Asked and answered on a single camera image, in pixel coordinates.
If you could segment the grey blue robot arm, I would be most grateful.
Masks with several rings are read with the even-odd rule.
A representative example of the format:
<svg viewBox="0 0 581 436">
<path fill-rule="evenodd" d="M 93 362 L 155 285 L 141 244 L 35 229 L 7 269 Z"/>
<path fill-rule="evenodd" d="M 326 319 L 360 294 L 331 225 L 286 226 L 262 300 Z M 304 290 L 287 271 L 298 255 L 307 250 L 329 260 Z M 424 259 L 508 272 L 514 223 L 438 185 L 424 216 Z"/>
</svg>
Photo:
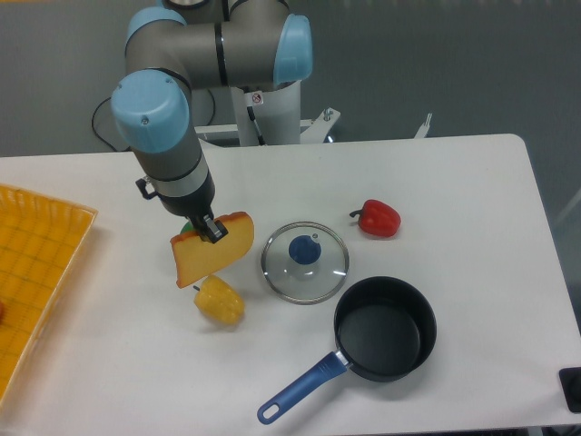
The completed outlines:
<svg viewBox="0 0 581 436">
<path fill-rule="evenodd" d="M 164 208 L 205 242 L 226 227 L 212 212 L 212 175 L 192 125 L 192 91 L 279 91 L 313 68 L 310 21 L 285 1 L 162 1 L 136 13 L 124 47 L 126 75 L 112 94 L 119 133 Z"/>
</svg>

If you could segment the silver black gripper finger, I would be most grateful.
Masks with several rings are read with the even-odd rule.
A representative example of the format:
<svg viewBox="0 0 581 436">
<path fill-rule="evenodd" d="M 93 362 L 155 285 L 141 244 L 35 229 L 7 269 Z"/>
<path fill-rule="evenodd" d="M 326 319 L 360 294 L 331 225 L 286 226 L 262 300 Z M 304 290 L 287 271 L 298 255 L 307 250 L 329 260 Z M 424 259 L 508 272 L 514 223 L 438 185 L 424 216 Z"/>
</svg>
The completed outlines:
<svg viewBox="0 0 581 436">
<path fill-rule="evenodd" d="M 228 234 L 223 223 L 213 219 L 209 214 L 196 219 L 196 231 L 202 240 L 208 243 L 217 243 Z"/>
</svg>

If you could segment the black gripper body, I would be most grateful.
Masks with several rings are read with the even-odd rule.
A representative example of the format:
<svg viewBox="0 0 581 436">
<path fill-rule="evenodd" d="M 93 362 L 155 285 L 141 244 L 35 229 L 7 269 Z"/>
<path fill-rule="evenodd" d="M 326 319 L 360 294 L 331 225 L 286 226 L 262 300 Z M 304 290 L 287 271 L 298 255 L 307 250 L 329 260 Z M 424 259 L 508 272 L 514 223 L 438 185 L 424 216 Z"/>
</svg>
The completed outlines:
<svg viewBox="0 0 581 436">
<path fill-rule="evenodd" d="M 170 213 L 197 222 L 206 216 L 213 218 L 212 201 L 215 186 L 209 171 L 203 175 L 190 173 L 174 181 L 159 181 L 142 177 L 135 182 L 146 200 L 158 197 Z"/>
</svg>

